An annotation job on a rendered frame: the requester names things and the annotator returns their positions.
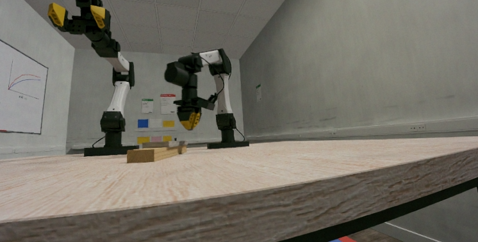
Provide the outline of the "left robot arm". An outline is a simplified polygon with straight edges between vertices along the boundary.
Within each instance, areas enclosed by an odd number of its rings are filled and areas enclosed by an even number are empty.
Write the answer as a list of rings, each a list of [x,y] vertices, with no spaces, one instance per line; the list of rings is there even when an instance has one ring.
[[[220,57],[222,58],[221,62]],[[224,89],[222,91],[223,82],[221,77],[205,60],[208,61],[223,78]],[[218,129],[221,130],[222,141],[221,143],[207,143],[207,146],[249,143],[249,141],[235,141],[233,129],[236,129],[236,120],[230,106],[228,90],[228,79],[229,73],[231,72],[231,65],[223,48],[210,52],[190,54],[178,58],[177,61],[167,63],[163,78],[168,83],[181,86],[182,89],[197,89],[197,75],[194,73],[200,72],[201,68],[206,65],[208,65],[210,74],[214,77],[217,92],[214,93],[214,95],[210,95],[207,100],[200,97],[194,97],[190,100],[197,101],[196,106],[212,111],[215,106],[215,100],[218,102],[216,123]],[[219,93],[219,91],[221,92]],[[217,97],[215,96],[216,94],[218,94]]]

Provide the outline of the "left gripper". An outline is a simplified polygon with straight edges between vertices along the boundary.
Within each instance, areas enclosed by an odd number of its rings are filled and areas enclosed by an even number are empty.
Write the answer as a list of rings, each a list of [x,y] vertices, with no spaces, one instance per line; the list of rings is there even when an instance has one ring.
[[[173,101],[178,105],[176,115],[179,123],[186,129],[194,128],[201,117],[201,107],[196,106],[197,101],[191,101],[191,98],[197,97],[197,90],[193,88],[184,88],[181,90],[181,100]]]

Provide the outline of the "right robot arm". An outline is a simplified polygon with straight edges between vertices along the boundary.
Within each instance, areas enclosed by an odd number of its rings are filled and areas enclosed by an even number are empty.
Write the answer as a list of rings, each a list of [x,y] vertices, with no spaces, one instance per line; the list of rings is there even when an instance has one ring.
[[[76,6],[81,9],[81,15],[92,13],[90,5],[103,7],[102,0],[76,0]],[[110,105],[103,112],[100,121],[101,132],[105,133],[104,147],[84,148],[84,150],[131,149],[139,145],[122,146],[122,132],[125,132],[124,104],[131,87],[135,85],[134,64],[126,61],[120,53],[120,44],[111,39],[110,27],[104,31],[100,40],[93,41],[91,47],[96,53],[113,65],[112,83],[115,87]],[[129,74],[130,70],[130,74]],[[128,72],[128,74],[121,74]],[[108,129],[108,130],[107,130]],[[121,147],[120,147],[121,146]]]

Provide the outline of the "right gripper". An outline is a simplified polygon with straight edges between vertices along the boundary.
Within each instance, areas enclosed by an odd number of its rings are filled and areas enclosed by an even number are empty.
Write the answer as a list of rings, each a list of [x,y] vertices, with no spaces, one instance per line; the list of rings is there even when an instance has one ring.
[[[91,5],[90,10],[92,13],[87,13],[86,16],[72,15],[72,19],[68,19],[68,11],[65,8],[51,3],[47,15],[53,26],[61,32],[69,32],[71,35],[84,34],[88,39],[97,41],[103,37],[104,31],[108,31],[111,15],[107,9],[98,6]]]

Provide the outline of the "light wooden beam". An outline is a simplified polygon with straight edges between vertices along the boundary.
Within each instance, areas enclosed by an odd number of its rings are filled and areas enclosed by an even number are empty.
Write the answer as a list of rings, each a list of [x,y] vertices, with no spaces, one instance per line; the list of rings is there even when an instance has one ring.
[[[186,145],[177,147],[127,150],[127,163],[150,163],[186,152]]]

